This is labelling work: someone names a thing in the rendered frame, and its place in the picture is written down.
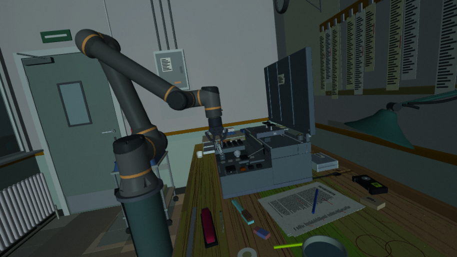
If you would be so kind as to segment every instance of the gray bowl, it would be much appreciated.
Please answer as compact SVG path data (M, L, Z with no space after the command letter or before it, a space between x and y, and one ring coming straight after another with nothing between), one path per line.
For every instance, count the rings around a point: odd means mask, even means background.
M326 235L308 237L301 246L302 257L349 257L346 247L337 239Z

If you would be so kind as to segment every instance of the wooden table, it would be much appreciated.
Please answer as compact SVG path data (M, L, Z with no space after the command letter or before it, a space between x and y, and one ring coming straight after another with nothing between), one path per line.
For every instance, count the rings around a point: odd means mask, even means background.
M273 249L274 245L302 243L314 235L326 235L338 239L349 252L350 257L456 257L457 256L457 222L455 218L447 218L416 201L396 192L406 192L410 196L421 199L430 196L390 180L371 170L343 159L335 154L312 146L316 153L324 153L338 160L340 167L350 169L346 174L319 178L320 182L341 194L359 202L368 195L368 191L352 182L352 176L367 174L389 187L389 193L374 195L384 201L385 207L375 210L365 207L338 220L318 227L298 237L287 237L276 222L261 206L258 199L284 192L313 182L287 186L260 193L223 199L219 181L216 158L214 154L206 154L197 158L196 152L202 151L203 145L197 144L194 149L192 164L187 181L186 193L180 215L180 226L175 257L185 257L191 214L193 207L197 209L193 235L193 257L237 257L243 248L252 248L259 257L301 257L301 247ZM333 170L315 172L313 177L334 172ZM247 225L240 213L232 205L236 199L248 210L254 223ZM457 213L453 206L435 200L430 206L442 206L447 212ZM200 211L208 207L212 213L219 245L206 249L203 242ZM225 230L222 233L219 211L222 210ZM259 226L270 232L267 240L254 234L253 229Z

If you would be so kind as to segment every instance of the blue pen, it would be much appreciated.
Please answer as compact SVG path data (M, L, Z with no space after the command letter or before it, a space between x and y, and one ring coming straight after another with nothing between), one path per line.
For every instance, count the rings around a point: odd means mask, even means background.
M318 200L318 191L319 191L319 189L316 188L316 195L314 196L314 204L312 206L312 214L314 214L314 212L316 211L316 202Z

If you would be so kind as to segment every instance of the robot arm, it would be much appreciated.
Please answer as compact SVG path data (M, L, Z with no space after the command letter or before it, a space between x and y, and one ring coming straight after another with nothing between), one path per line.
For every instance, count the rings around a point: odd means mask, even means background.
M210 140L214 141L216 136L223 138L221 101L216 86L183 91L120 53L121 47L114 38L91 29L80 30L76 34L75 42L83 54L97 58L100 62L133 132L145 134L152 131L145 136L154 139L152 145L156 146L155 156L165 150L167 140L165 135L149 122L132 81L162 98L174 110L204 106L209 131L213 135Z

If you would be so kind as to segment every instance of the door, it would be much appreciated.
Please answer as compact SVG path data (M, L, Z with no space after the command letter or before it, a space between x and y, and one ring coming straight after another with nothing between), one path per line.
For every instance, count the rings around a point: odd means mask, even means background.
M110 172L121 134L107 77L80 52L48 57L54 62L23 66L69 211L119 205Z

